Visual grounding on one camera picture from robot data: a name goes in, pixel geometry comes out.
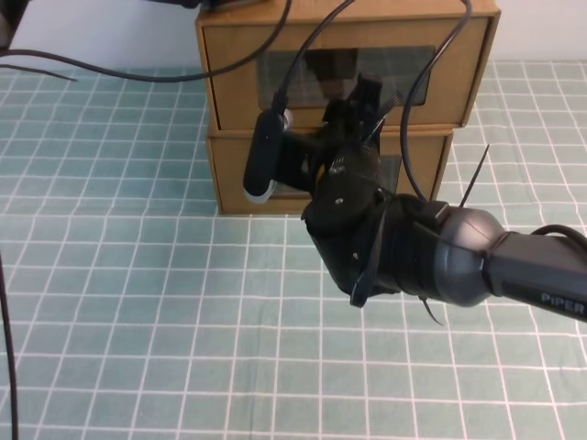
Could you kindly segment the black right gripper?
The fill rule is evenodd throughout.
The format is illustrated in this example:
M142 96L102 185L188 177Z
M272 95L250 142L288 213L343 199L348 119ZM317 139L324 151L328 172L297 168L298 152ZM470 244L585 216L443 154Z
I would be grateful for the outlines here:
M356 106L343 101L328 105L317 135L325 151L316 162L312 200L303 213L328 273L355 307L373 296L398 292L388 266L399 209L384 187L379 140L374 138L403 96L394 91L380 107L381 92L379 77L360 73L353 91Z

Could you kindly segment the right dark grey robot arm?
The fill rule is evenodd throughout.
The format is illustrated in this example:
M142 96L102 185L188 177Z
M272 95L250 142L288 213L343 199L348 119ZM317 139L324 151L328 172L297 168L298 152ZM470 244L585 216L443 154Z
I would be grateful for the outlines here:
M313 169L306 229L338 288L362 307L380 294L472 307L491 296L586 318L586 239L564 225L529 234L490 213L383 184L375 112L382 83L360 76L324 114L329 157Z

